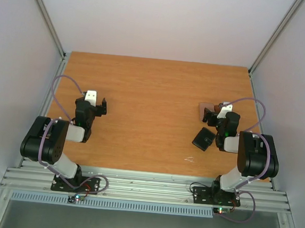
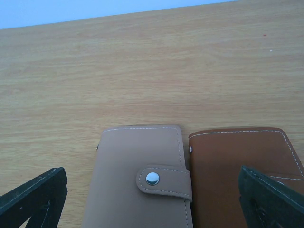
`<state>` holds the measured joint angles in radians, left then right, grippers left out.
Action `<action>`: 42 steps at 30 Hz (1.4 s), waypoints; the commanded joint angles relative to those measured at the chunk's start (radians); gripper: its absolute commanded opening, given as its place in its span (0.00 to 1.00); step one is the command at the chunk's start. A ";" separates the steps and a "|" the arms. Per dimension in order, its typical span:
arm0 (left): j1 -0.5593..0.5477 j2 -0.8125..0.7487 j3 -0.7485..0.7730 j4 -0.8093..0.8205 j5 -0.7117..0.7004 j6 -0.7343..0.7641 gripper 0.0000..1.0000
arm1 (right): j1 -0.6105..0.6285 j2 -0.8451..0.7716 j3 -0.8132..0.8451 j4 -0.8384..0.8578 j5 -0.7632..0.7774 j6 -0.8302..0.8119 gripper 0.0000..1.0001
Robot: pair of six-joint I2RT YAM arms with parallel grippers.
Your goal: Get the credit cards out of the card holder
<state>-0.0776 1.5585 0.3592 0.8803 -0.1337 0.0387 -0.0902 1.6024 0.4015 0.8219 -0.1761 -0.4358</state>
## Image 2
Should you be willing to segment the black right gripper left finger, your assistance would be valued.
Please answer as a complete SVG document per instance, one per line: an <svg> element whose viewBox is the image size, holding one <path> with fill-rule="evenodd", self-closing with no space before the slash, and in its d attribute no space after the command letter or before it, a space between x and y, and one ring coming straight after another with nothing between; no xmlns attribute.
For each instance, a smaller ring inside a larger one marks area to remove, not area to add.
<svg viewBox="0 0 304 228"><path fill-rule="evenodd" d="M56 228L66 197L66 171L52 168L0 197L0 226Z"/></svg>

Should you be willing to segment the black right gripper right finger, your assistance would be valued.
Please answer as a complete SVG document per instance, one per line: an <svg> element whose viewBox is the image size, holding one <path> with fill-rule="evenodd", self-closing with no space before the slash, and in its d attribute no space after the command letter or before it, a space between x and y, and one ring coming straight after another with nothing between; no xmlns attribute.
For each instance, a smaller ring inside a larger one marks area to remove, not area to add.
<svg viewBox="0 0 304 228"><path fill-rule="evenodd" d="M249 228L302 228L303 194L246 166L238 176L240 204Z"/></svg>

